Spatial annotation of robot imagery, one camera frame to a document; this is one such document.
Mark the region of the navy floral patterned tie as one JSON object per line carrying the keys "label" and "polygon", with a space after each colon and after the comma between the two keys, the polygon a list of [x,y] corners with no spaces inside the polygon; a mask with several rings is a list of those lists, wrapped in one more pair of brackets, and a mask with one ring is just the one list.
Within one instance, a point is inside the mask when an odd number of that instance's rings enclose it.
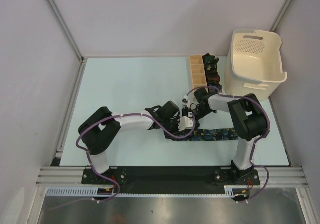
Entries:
{"label": "navy floral patterned tie", "polygon": [[191,135],[183,139],[173,138],[167,133],[164,134],[168,140],[174,142],[217,142],[217,141],[235,141],[239,136],[234,128],[220,129],[196,129]]}

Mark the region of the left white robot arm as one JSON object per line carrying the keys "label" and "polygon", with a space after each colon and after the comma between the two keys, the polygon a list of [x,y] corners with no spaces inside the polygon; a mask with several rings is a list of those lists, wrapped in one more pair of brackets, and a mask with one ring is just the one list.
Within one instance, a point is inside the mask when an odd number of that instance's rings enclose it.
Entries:
{"label": "left white robot arm", "polygon": [[135,115],[121,116],[111,112],[106,106],[99,108],[78,128],[81,140],[86,146],[89,164],[95,169],[93,178],[100,184],[110,180],[107,149],[119,133],[164,128],[176,135],[179,131],[179,114],[179,107],[172,101],[168,101],[163,106],[146,108]]}

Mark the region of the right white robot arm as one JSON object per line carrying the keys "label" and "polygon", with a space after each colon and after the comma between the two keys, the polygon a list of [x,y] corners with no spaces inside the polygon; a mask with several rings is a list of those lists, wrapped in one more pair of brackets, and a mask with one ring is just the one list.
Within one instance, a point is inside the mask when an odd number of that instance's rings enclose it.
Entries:
{"label": "right white robot arm", "polygon": [[254,173],[257,142],[269,135],[270,119],[255,94],[231,96],[222,94],[216,87],[214,89],[209,93],[199,87],[193,91],[193,97],[188,93],[182,101],[182,114],[192,114],[196,123],[217,111],[230,114],[238,144],[228,176],[235,184],[242,185]]}

